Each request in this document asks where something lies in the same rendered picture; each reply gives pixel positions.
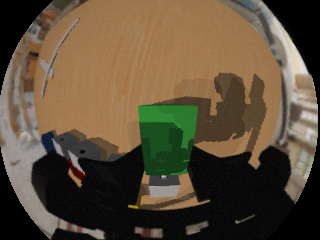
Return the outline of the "red tray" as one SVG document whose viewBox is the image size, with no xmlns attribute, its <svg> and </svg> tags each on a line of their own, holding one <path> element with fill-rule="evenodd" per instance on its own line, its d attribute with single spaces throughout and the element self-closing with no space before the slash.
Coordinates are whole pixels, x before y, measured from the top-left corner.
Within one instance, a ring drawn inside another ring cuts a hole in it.
<svg viewBox="0 0 320 240">
<path fill-rule="evenodd" d="M 85 175 L 85 173 L 81 173 L 81 171 L 79 171 L 79 169 L 76 169 L 75 165 L 72 165 L 71 159 L 68 159 L 68 163 L 69 163 L 69 165 L 71 165 L 71 167 L 69 167 L 69 169 L 72 169 L 73 176 L 77 176 L 77 179 L 83 181 L 84 177 L 87 175 Z"/>
</svg>

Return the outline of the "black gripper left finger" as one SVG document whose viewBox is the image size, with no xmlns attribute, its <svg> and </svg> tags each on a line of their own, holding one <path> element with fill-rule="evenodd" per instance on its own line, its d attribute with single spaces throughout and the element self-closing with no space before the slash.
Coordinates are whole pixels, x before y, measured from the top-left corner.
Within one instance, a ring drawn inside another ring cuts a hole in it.
<svg viewBox="0 0 320 240">
<path fill-rule="evenodd" d="M 123 193 L 125 200 L 129 201 L 128 205 L 136 207 L 137 196 L 139 196 L 145 172 L 143 145 L 140 144 L 139 147 L 133 148 L 132 152 L 119 157 L 116 161 L 97 161 L 81 157 L 77 160 L 77 164 L 80 164 L 85 175 L 115 184 L 116 188 Z"/>
</svg>

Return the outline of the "blue open-top tray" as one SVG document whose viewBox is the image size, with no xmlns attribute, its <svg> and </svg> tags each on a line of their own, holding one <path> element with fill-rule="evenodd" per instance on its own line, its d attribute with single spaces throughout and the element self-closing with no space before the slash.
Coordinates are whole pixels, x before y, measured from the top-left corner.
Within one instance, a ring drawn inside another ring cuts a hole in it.
<svg viewBox="0 0 320 240">
<path fill-rule="evenodd" d="M 43 133 L 43 135 L 41 135 L 41 139 L 43 140 L 40 140 L 40 143 L 43 143 L 43 148 L 45 148 L 47 153 L 51 153 L 49 151 L 57 153 L 55 145 L 53 145 L 53 136 L 55 135 L 52 135 L 52 131 L 48 131 L 47 133 Z"/>
</svg>

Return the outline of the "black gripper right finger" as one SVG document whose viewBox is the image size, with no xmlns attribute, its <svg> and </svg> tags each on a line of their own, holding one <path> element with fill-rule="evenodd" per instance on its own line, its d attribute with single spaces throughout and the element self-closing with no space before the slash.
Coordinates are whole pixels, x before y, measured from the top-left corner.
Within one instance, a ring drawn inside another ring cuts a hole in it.
<svg viewBox="0 0 320 240">
<path fill-rule="evenodd" d="M 239 167 L 251 160 L 252 152 L 243 152 L 235 156 L 217 157 L 193 145 L 189 156 L 188 175 L 192 181 L 193 192 L 196 193 L 197 203 L 209 200 L 208 195 L 219 185 L 229 169 Z"/>
</svg>

